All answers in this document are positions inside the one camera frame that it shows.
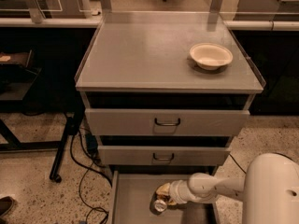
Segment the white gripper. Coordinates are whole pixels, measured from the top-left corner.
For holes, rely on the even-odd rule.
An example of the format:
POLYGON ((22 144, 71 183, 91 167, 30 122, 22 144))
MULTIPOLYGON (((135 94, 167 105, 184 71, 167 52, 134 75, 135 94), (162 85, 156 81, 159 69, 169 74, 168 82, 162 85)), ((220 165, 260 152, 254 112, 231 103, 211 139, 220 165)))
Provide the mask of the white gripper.
POLYGON ((174 181, 171 184, 165 183, 158 187, 155 193, 162 196, 170 195, 171 199, 167 201, 169 206, 184 204, 190 200, 187 182, 183 180, 174 181))

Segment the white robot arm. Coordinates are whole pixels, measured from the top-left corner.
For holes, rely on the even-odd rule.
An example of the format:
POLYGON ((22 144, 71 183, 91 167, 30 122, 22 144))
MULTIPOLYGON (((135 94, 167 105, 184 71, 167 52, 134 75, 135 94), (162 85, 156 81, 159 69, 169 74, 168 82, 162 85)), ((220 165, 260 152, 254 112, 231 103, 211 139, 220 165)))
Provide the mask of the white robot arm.
POLYGON ((299 224, 299 164, 277 153, 257 156, 243 178, 195 173, 156 189, 153 209, 214 203, 220 196, 243 203, 242 224, 299 224))

